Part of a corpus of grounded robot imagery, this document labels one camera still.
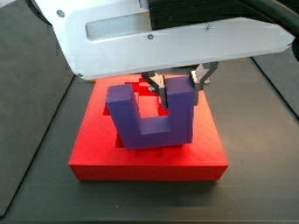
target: purple u-shaped block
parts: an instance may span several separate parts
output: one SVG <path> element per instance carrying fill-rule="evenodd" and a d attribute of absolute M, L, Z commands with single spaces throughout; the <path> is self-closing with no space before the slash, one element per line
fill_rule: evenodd
<path fill-rule="evenodd" d="M 193 142 L 194 89 L 187 76 L 166 80 L 168 115 L 142 118 L 131 84 L 110 87 L 107 109 L 126 149 Z"/>

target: black table surface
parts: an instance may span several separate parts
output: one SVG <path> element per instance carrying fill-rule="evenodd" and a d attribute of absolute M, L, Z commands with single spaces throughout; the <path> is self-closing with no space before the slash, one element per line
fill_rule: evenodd
<path fill-rule="evenodd" d="M 54 29 L 24 0 L 0 1 L 0 217 L 72 80 Z"/>
<path fill-rule="evenodd" d="M 206 86 L 230 162 L 217 182 L 76 180 L 68 160 L 92 86 L 71 84 L 4 223 L 299 222 L 298 120 L 253 59 L 221 62 Z"/>

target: foam block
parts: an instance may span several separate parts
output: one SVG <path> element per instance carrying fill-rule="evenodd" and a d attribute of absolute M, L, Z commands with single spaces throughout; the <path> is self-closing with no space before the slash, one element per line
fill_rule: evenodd
<path fill-rule="evenodd" d="M 139 90 L 134 90 L 134 85 L 118 85 L 108 89 L 107 108 L 128 150 L 190 144 L 193 142 L 193 85 L 187 76 L 167 79 L 166 85 L 168 115 L 147 118 L 140 117 L 135 97 L 135 92 L 139 94 Z M 156 110 L 158 114 L 158 102 L 151 108 L 146 108 L 150 111 Z"/>
<path fill-rule="evenodd" d="M 229 160 L 203 92 L 194 110 L 193 143 L 146 150 L 122 148 L 112 118 L 104 115 L 107 92 L 110 86 L 139 82 L 139 77 L 130 74 L 98 80 L 70 158 L 74 174 L 80 180 L 218 180 Z"/>

